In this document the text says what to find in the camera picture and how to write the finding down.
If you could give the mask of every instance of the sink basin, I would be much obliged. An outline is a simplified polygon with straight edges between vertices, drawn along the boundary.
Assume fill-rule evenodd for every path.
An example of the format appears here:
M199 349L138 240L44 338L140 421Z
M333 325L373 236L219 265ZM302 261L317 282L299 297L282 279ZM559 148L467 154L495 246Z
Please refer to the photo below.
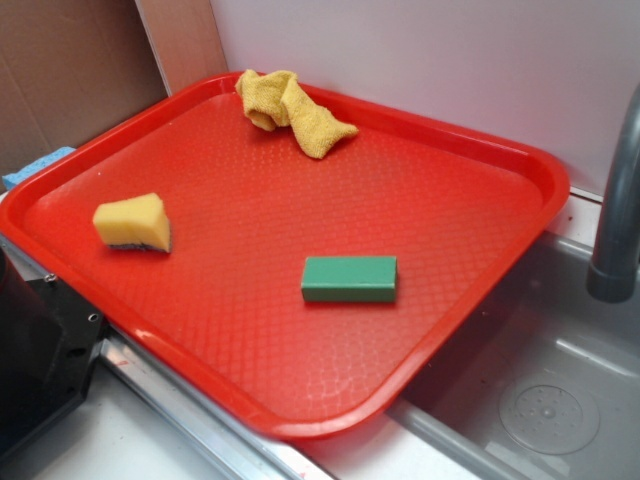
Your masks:
M392 415L483 478L638 478L640 295L589 297L590 254L545 233Z

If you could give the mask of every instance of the cardboard box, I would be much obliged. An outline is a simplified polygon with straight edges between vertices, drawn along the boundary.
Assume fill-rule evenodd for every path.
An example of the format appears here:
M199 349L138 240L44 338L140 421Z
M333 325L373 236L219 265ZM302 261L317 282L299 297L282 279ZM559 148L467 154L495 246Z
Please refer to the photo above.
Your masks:
M0 175L79 147L165 96L133 1L0 4Z

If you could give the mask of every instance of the blue sponge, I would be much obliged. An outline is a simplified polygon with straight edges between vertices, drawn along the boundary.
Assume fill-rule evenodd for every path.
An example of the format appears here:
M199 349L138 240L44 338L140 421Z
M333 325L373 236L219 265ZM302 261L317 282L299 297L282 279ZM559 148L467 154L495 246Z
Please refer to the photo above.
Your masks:
M71 148L71 147L59 148L55 152L50 153L49 155L45 155L44 157L39 158L35 162L30 163L20 171L3 176L2 183L4 183L4 186L7 188L7 190L11 190L21 181L26 180L34 173L38 173L43 168L48 167L54 162L57 162L62 157L69 155L73 151L75 151L75 148Z

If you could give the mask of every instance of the white wall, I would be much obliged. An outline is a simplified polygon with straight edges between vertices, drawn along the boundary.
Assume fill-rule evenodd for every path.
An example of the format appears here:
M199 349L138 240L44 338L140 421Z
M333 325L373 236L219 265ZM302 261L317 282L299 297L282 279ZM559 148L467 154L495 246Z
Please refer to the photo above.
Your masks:
M211 0L230 70L547 150L602 194L640 83L638 0Z

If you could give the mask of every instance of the yellow sponge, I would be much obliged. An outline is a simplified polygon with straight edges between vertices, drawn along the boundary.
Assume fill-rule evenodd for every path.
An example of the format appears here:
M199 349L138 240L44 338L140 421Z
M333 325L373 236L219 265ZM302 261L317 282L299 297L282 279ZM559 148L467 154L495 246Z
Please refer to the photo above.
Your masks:
M171 251L169 219L155 193L99 205L93 225L110 247Z

